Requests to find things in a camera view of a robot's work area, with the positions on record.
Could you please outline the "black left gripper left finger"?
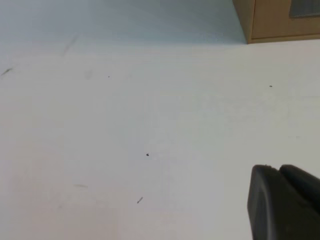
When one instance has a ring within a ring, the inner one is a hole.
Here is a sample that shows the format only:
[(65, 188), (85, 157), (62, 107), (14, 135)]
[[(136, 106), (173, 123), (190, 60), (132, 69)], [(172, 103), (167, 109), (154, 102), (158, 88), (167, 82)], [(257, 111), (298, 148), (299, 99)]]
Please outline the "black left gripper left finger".
[(320, 212), (267, 165), (251, 171), (247, 210), (254, 240), (318, 240)]

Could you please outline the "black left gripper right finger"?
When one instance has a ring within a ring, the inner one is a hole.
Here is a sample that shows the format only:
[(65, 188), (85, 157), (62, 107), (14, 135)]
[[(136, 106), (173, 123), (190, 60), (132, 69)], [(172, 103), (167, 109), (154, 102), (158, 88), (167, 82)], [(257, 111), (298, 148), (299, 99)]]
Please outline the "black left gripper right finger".
[(311, 205), (316, 212), (320, 212), (320, 179), (294, 166), (285, 164), (279, 172), (291, 186)]

